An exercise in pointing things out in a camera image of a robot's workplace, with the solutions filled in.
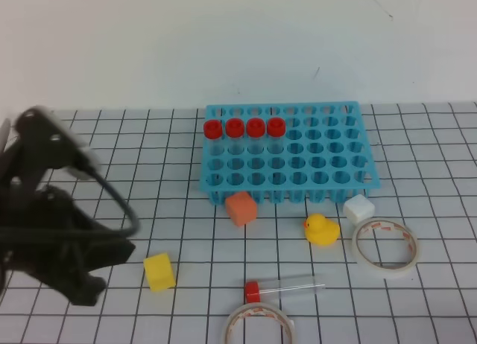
white grid surface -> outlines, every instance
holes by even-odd
[[[382,188],[376,216],[401,221],[420,239],[422,257],[406,278],[361,272],[350,251],[353,226],[329,200],[259,206],[236,228],[198,190],[203,109],[90,110],[57,114],[97,150],[103,175],[142,219],[127,264],[94,274],[108,288],[93,308],[13,273],[0,298],[0,343],[218,343],[228,314],[252,278],[326,274],[318,296],[283,298],[299,343],[476,343],[477,106],[475,103],[361,106]],[[124,224],[93,182],[62,171],[45,179],[73,194],[111,228]],[[341,225],[330,248],[310,245],[303,220],[322,213]],[[399,254],[386,238],[366,243],[375,261]],[[151,293],[142,259],[167,252],[177,287]],[[268,322],[247,321],[238,343],[286,343]],[[271,336],[263,339],[264,329]]]

cable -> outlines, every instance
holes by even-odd
[[[60,240],[111,240],[112,238],[127,238],[139,230],[139,219],[134,210],[126,203],[105,178],[93,168],[85,170],[96,180],[108,194],[118,203],[121,210],[129,218],[131,225],[126,229],[119,230],[57,230],[57,229],[20,229],[16,227],[0,227],[1,242],[20,243],[51,243]]]

yellow foam cube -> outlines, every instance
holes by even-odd
[[[151,292],[165,290],[176,285],[167,253],[145,258],[144,270]]]

plastic tube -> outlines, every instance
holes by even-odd
[[[302,292],[315,293],[325,288],[320,276],[290,277],[270,281],[249,281],[245,284],[245,298],[247,303],[269,302],[279,297]]]
[[[261,154],[265,135],[265,122],[261,118],[251,118],[247,122],[247,135],[250,139],[248,153]]]
[[[225,124],[225,133],[230,137],[229,153],[234,156],[244,152],[245,125],[240,118],[231,118]]]
[[[270,118],[267,123],[268,152],[280,154],[283,152],[283,136],[285,135],[285,121],[279,117]]]
[[[203,124],[203,134],[209,142],[209,153],[218,156],[224,152],[222,142],[222,123],[217,119],[211,119]]]

red cap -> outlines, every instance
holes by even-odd
[[[260,302],[259,283],[250,281],[245,284],[245,299],[247,303]]]
[[[285,121],[279,117],[270,118],[267,123],[267,133],[272,137],[283,137],[286,131]]]
[[[251,138],[260,138],[265,134],[265,122],[261,118],[251,118],[247,122],[247,134]]]
[[[231,118],[225,124],[225,133],[230,138],[240,138],[245,133],[245,125],[240,118]]]
[[[217,119],[211,119],[203,124],[203,134],[207,139],[222,137],[222,123]]]

